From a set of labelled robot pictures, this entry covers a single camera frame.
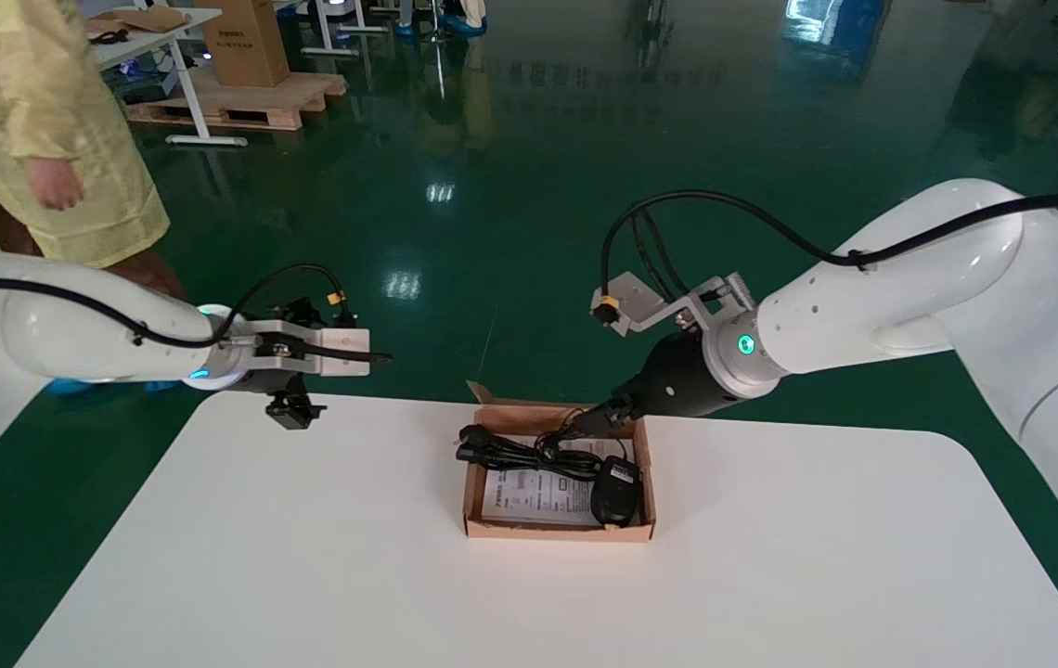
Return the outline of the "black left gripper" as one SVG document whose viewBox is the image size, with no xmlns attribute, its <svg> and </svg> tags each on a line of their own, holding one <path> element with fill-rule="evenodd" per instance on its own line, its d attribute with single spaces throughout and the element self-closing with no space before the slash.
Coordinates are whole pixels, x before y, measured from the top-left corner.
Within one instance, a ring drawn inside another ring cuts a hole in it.
<svg viewBox="0 0 1058 668">
<path fill-rule="evenodd" d="M 326 321 L 318 308 L 308 297 L 275 305 L 271 308 L 275 320 L 292 323 L 303 328 L 325 328 Z M 249 369 L 237 381 L 237 391 L 267 394 L 271 401 L 264 413 L 287 430 L 309 429 L 324 413 L 326 407 L 313 405 L 304 383 L 304 374 L 288 369 Z"/>
</svg>

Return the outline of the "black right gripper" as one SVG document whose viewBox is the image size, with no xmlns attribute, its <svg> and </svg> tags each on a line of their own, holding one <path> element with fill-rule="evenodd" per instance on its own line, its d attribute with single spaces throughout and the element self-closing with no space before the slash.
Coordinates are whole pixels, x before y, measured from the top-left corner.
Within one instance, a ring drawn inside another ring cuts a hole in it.
<svg viewBox="0 0 1058 668">
<path fill-rule="evenodd" d="M 585 437 L 615 437 L 624 434 L 632 418 L 703 418 L 738 401 L 704 362 L 703 335 L 678 331 L 657 341 L 643 367 L 614 397 L 577 414 L 571 428 Z"/>
</svg>

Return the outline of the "bystander bare hand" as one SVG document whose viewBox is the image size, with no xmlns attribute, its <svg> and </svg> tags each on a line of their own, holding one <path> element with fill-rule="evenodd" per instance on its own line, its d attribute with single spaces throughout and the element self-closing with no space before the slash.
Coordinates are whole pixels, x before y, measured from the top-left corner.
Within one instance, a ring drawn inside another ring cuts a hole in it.
<svg viewBox="0 0 1058 668">
<path fill-rule="evenodd" d="M 24 176 L 33 197 L 42 207 L 66 211 L 84 198 L 81 179 L 71 161 L 58 158 L 24 158 Z"/>
</svg>

